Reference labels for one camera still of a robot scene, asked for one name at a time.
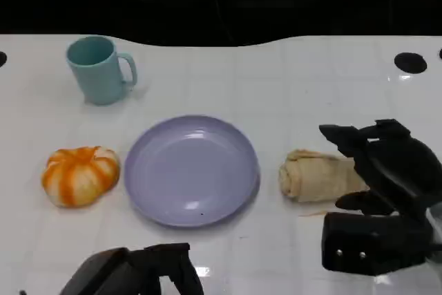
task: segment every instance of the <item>table surface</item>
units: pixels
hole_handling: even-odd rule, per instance
[[[208,295],[440,294],[427,265],[370,278],[329,272],[320,263],[323,216],[332,204],[296,204],[279,192],[287,152],[337,153],[319,124],[368,126],[394,117],[442,157],[440,37],[296,37],[241,48],[165,48],[114,39],[132,54],[140,82],[106,107],[84,103],[64,58],[74,35],[1,35],[0,292],[58,294],[96,251],[189,242]],[[428,69],[405,75],[400,52],[424,56]],[[129,70],[122,63],[124,72]],[[228,222],[168,229],[138,216],[123,180],[96,204],[53,206],[40,185],[49,154],[104,145],[122,161],[155,123],[205,114],[236,125],[262,169],[258,197]],[[164,293],[175,294],[163,280]]]

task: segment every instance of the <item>plate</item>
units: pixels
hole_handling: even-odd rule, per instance
[[[231,216],[258,192],[258,159],[234,126],[189,115],[155,125],[129,151],[126,190],[144,216],[199,227]]]

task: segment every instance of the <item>pumpkin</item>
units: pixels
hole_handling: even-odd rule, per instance
[[[41,184],[50,200],[62,207],[93,203],[119,178],[114,151],[101,146],[60,149],[46,163]]]

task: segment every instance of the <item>black dot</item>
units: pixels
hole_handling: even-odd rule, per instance
[[[0,51],[0,67],[2,67],[6,63],[6,60],[8,60],[8,57],[6,57],[6,54],[4,52]]]
[[[409,74],[419,74],[427,69],[427,62],[417,53],[399,53],[394,58],[394,64],[397,68]]]

